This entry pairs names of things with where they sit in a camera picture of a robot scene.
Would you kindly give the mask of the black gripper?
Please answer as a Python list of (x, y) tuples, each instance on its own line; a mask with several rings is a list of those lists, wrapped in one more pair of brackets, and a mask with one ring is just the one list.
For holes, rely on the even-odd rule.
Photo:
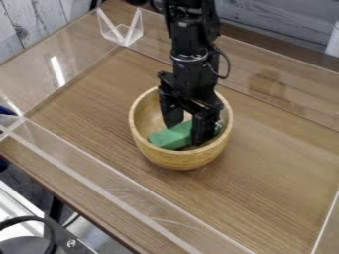
[(172, 56), (174, 71), (160, 71), (159, 96), (163, 122), (172, 128), (184, 120), (184, 111), (194, 115), (192, 145), (200, 146), (222, 131), (220, 112), (224, 103), (216, 95), (219, 56)]

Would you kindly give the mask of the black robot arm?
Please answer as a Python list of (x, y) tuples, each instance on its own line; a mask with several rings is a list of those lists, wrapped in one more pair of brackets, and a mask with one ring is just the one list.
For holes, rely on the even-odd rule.
[(160, 71), (160, 111), (167, 128), (192, 115), (191, 141), (200, 146), (216, 134), (224, 103), (215, 92), (220, 55), (215, 39), (220, 20), (214, 0), (163, 0), (163, 15), (172, 40), (174, 71)]

